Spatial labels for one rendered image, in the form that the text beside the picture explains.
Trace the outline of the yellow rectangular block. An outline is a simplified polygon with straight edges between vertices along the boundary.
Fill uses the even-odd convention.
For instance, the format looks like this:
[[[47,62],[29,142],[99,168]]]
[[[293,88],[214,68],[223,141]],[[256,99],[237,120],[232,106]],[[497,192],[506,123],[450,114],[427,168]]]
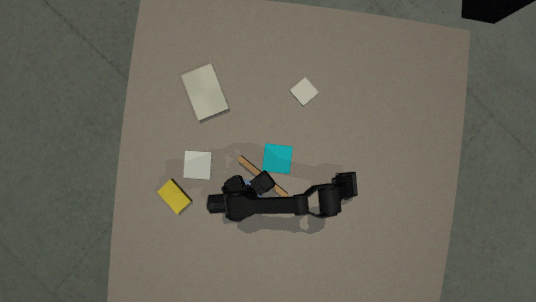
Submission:
[[[173,179],[163,185],[157,193],[177,214],[192,201]]]

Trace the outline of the white square pad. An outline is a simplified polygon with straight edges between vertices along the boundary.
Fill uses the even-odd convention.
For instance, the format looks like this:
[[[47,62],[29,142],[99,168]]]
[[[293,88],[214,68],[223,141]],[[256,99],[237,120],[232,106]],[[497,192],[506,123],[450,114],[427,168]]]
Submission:
[[[212,152],[185,151],[183,178],[210,180]]]

